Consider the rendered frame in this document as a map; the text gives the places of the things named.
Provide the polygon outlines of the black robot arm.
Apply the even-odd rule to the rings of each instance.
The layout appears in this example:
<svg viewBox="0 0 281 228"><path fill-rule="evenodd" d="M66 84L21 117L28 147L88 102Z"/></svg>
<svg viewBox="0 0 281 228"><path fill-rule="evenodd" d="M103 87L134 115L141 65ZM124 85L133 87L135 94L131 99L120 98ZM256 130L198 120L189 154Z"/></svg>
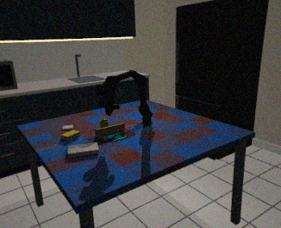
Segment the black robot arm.
<svg viewBox="0 0 281 228"><path fill-rule="evenodd" d="M153 116L153 114L151 113L149 106L147 104L146 101L146 95L145 95L145 83L146 83L146 78L144 75L138 74L136 71L134 70L130 70L126 73L123 74L119 74L116 76L108 76L106 78L106 81L103 83L103 85L98 85L95 89L96 94L97 95L114 95L115 94L115 89L117 89L118 87L116 86L116 84L121 81L124 80L126 78L130 78L133 77L136 81L136 84L138 86L139 89L139 95L140 95L140 107L139 108L139 112L141 113L141 115L143 116L142 118L142 123L143 124L151 124L151 116ZM111 99L110 98L102 98L99 100L99 103L101 105L107 105L107 104L111 104Z"/></svg>

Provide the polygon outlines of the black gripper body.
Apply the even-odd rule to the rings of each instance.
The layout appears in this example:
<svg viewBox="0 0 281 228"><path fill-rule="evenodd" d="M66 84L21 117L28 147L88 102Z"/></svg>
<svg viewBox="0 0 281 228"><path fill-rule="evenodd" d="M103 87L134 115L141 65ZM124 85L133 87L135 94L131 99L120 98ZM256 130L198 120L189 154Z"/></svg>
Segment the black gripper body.
<svg viewBox="0 0 281 228"><path fill-rule="evenodd" d="M105 95L106 98L110 98L111 99L111 104L107 104L109 105L109 108L111 109L120 109L120 106L118 104L114 104L114 98L115 96L114 95ZM104 105L104 106L107 106L107 105Z"/></svg>

